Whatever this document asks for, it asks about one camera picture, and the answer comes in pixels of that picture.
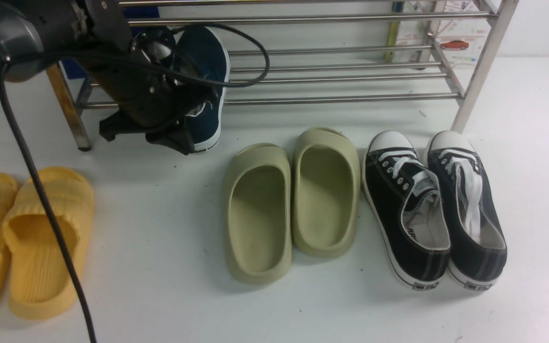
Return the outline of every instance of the white shoelace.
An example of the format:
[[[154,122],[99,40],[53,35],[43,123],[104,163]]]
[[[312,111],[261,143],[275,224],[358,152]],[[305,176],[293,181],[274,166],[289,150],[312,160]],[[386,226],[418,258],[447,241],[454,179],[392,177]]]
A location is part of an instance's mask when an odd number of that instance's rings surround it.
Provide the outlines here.
[[[480,243],[480,198],[482,198],[482,176],[471,165],[471,161],[477,166],[478,161],[472,154],[458,150],[443,150],[440,154],[440,159],[445,154],[451,152],[454,155],[463,156],[463,158],[453,156],[449,161],[442,160],[442,164],[446,164],[446,171],[449,174],[455,173],[457,176],[457,188],[460,185],[461,172],[464,176],[465,191],[467,197],[466,217],[464,218],[464,228],[469,236],[476,242]]]
[[[393,178],[397,178],[399,175],[399,170],[401,170],[401,167],[403,167],[406,163],[414,163],[414,164],[421,164],[418,160],[416,160],[417,155],[410,151],[410,150],[398,150],[398,151],[388,151],[381,155],[381,157],[378,158],[378,162],[382,162],[385,158],[388,158],[389,156],[403,156],[401,158],[398,158],[397,161],[395,161],[395,164],[393,166]]]

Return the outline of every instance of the red car picture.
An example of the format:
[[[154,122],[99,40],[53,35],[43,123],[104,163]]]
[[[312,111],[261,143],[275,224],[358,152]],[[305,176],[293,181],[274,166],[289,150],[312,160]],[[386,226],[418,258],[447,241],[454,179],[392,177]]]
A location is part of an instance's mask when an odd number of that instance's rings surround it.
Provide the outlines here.
[[[440,48],[442,50],[446,50],[446,49],[465,50],[465,49],[469,48],[469,43],[467,43],[466,41],[462,41],[462,40],[452,40],[452,41],[449,41],[448,43],[440,44]]]

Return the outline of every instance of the white floor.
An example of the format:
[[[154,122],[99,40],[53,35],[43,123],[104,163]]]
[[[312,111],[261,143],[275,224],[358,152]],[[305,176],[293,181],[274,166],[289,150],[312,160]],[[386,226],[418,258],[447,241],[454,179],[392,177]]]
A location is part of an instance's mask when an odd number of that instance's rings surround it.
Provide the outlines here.
[[[270,141],[291,151],[311,126],[331,126],[359,152],[399,130],[418,148],[449,128],[451,101],[307,107],[226,107],[220,145],[183,157],[139,137],[106,143],[87,111],[94,150],[76,150],[47,78],[10,85],[38,167],[66,165],[93,182],[98,209],[83,278],[100,342],[549,342],[549,59],[495,62],[465,135],[493,185],[509,258],[475,295],[445,278],[429,293],[400,287],[375,219],[361,202],[342,258],[294,251],[280,281],[249,287],[224,263],[220,183],[238,150]],[[28,177],[0,110],[0,172]],[[15,317],[0,298],[0,342],[87,342],[78,304],[49,321]]]

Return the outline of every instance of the white rubber toe cap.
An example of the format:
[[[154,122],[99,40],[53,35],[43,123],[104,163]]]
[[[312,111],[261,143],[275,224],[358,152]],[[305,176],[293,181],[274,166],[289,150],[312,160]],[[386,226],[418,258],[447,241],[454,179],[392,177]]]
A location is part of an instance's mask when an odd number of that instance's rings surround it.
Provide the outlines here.
[[[397,131],[385,131],[374,137],[368,151],[375,151],[388,148],[412,148],[412,143]]]
[[[460,148],[469,151],[476,151],[465,137],[455,131],[442,131],[431,139],[429,150],[440,150]]]

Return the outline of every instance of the shoe rack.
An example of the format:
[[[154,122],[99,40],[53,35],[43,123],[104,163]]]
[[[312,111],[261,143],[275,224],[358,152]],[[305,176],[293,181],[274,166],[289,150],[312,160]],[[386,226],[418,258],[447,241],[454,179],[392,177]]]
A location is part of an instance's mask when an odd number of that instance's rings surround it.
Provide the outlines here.
[[[370,0],[379,2],[391,2],[390,0]],[[285,15],[277,17],[226,17],[226,18],[157,18],[157,19],[133,19],[129,20],[131,27],[148,26],[182,26],[196,22],[219,22],[221,24],[240,27],[243,25],[286,25],[286,24],[337,24],[342,22],[367,22],[367,21],[425,21],[427,34],[422,45],[405,46],[360,46],[353,48],[322,48],[322,49],[290,49],[290,50],[268,50],[272,56],[299,56],[319,54],[345,54],[345,53],[383,53],[399,50],[420,50],[421,58],[416,62],[409,63],[339,63],[336,65],[302,65],[296,67],[278,67],[273,65],[270,74],[262,84],[326,84],[333,82],[387,82],[403,80],[432,80],[444,79],[449,87],[446,93],[404,93],[404,94],[375,94],[357,96],[322,96],[322,97],[292,97],[292,98],[238,98],[226,100],[226,106],[243,105],[265,105],[276,106],[282,104],[323,104],[334,102],[379,102],[379,101],[412,101],[412,100],[451,100],[456,101],[459,110],[451,126],[453,131],[462,132],[467,124],[471,111],[475,106],[482,85],[488,76],[490,67],[494,61],[497,50],[508,29],[510,20],[519,0],[501,0],[499,6],[494,6],[490,0],[479,0],[480,11],[444,12],[445,1],[434,1],[434,10],[423,13],[382,13],[382,14],[357,14],[357,15]],[[270,4],[281,3],[304,3],[317,4],[336,2],[335,0],[122,0],[120,6],[237,6],[247,4],[260,4],[264,7],[264,13],[268,13]],[[438,46],[434,31],[438,29],[441,20],[486,20],[490,25],[490,31],[486,43],[482,49],[481,56],[477,62],[471,80],[465,89],[459,82],[455,71],[451,68],[446,56]],[[257,56],[257,50],[231,50],[231,57]],[[422,69],[436,69],[438,72],[422,72]],[[371,70],[402,70],[411,72],[405,74],[368,74]],[[232,76],[248,72],[260,71],[260,67],[236,66],[233,62]],[[311,73],[315,76],[303,77],[277,77],[279,72],[294,72],[302,70],[303,73]],[[328,71],[366,71],[360,76],[318,76],[320,72]],[[72,96],[67,81],[63,76],[61,66],[55,65],[48,69],[48,78],[52,83],[55,94],[61,104],[65,119],[69,124],[79,150],[91,149],[90,138],[83,126],[81,115],[89,109],[115,108],[114,102],[91,102],[92,90],[99,87],[98,83],[86,79],[79,91],[78,96]]]

